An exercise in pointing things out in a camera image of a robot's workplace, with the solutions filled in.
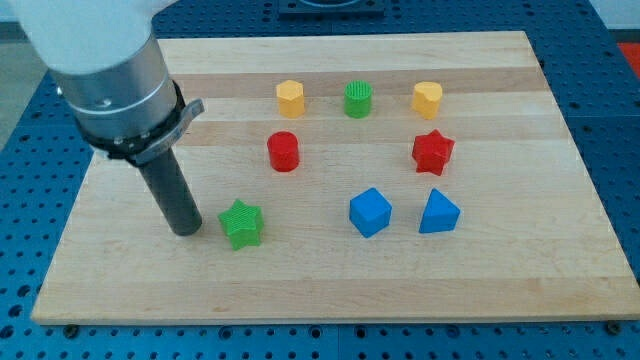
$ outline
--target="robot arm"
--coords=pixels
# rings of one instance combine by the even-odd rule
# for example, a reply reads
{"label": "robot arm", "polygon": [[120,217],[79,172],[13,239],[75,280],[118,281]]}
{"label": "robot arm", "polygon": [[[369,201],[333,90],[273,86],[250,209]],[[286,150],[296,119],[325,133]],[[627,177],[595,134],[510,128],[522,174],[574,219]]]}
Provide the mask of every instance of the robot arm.
{"label": "robot arm", "polygon": [[9,0],[83,138],[137,167],[172,230],[202,218],[171,145],[204,111],[169,77],[151,18],[176,0]]}

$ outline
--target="blue perforated table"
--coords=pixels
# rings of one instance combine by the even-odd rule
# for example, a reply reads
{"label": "blue perforated table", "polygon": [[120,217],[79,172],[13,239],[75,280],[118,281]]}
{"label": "blue perforated table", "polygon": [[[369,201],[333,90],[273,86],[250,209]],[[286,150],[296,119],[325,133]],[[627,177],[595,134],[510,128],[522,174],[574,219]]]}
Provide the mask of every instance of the blue perforated table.
{"label": "blue perforated table", "polygon": [[[640,82],[586,0],[386,0],[383,16],[286,18],[278,5],[183,0],[154,26],[161,38],[526,31],[640,276]],[[40,327],[29,313],[90,158],[46,76],[0,154],[0,359],[640,358],[640,322]]]}

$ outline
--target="metal clamp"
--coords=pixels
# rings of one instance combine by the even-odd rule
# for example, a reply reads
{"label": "metal clamp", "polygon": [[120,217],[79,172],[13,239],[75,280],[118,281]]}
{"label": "metal clamp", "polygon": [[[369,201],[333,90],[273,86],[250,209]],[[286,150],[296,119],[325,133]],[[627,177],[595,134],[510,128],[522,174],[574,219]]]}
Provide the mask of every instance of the metal clamp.
{"label": "metal clamp", "polygon": [[180,112],[180,122],[178,122],[171,131],[149,144],[145,150],[132,155],[130,157],[131,161],[137,165],[143,165],[169,150],[171,146],[173,146],[173,144],[182,137],[182,134],[187,130],[191,121],[203,112],[204,104],[201,99],[196,99],[190,102],[184,109],[182,109],[182,112]]}

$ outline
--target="toy block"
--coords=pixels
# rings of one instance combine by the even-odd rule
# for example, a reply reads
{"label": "toy block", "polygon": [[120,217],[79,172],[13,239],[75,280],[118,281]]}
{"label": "toy block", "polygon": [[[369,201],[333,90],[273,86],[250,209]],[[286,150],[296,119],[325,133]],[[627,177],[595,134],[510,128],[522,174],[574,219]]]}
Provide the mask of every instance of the toy block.
{"label": "toy block", "polygon": [[229,210],[218,215],[218,220],[234,251],[260,245],[264,221],[259,206],[249,206],[237,199]]}
{"label": "toy block", "polygon": [[302,84],[287,80],[276,86],[278,110],[284,117],[295,119],[304,114],[304,89]]}
{"label": "toy block", "polygon": [[433,189],[422,213],[420,233],[451,231],[455,229],[459,216],[460,209],[438,189]]}
{"label": "toy block", "polygon": [[271,167],[279,172],[289,172],[298,167],[300,153],[298,138],[288,131],[279,131],[267,140]]}
{"label": "toy block", "polygon": [[423,81],[413,87],[411,108],[427,120],[435,119],[442,99],[442,86],[438,83]]}
{"label": "toy block", "polygon": [[349,202],[349,220],[369,238],[389,226],[391,204],[376,188],[371,188]]}
{"label": "toy block", "polygon": [[448,139],[436,129],[427,135],[416,136],[411,156],[418,163],[416,172],[442,175],[444,166],[451,158],[455,141]]}
{"label": "toy block", "polygon": [[361,119],[371,112],[371,84],[355,80],[344,88],[344,113],[355,119]]}

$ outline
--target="blue cube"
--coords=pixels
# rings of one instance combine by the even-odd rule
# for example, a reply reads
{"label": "blue cube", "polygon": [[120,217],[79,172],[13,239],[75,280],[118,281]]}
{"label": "blue cube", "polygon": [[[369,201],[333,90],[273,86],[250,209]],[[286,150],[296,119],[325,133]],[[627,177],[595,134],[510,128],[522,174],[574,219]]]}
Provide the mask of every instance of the blue cube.
{"label": "blue cube", "polygon": [[391,204],[376,188],[371,188],[351,199],[349,220],[362,236],[369,238],[389,226]]}
{"label": "blue cube", "polygon": [[422,213],[420,233],[451,231],[455,229],[459,216],[460,209],[438,189],[433,189]]}

